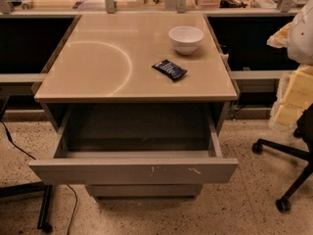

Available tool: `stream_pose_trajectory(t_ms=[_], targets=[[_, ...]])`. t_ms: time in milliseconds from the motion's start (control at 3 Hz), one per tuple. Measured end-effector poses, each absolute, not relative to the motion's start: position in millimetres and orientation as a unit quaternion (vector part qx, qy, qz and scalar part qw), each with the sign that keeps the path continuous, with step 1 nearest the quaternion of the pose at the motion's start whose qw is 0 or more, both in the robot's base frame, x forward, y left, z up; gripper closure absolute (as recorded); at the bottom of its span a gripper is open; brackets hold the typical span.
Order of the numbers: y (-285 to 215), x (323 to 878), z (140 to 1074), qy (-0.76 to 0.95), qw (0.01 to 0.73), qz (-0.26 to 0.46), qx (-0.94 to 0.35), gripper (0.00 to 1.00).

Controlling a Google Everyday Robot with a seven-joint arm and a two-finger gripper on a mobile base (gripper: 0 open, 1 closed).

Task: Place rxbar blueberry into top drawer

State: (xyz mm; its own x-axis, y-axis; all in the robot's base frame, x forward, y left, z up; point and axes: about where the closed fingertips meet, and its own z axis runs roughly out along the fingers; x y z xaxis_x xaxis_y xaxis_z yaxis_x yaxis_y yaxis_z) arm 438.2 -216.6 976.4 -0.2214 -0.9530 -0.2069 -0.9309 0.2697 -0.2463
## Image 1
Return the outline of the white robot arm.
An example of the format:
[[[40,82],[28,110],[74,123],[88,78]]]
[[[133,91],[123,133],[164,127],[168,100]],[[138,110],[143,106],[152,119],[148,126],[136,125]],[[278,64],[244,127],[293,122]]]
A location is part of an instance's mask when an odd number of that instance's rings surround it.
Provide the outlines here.
[[[267,44],[286,48],[288,57],[299,63],[292,73],[285,73],[279,83],[278,99],[271,112],[272,126],[293,126],[313,104],[313,0],[275,34]]]

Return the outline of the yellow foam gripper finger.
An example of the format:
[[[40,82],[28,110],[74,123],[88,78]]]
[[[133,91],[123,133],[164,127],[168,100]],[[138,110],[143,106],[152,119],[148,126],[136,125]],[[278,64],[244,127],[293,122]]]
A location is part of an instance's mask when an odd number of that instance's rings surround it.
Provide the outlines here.
[[[274,48],[287,48],[289,45],[289,33],[291,23],[285,24],[267,40],[267,45]]]
[[[284,72],[271,111],[271,124],[293,126],[312,104],[313,67],[299,66],[293,72]]]

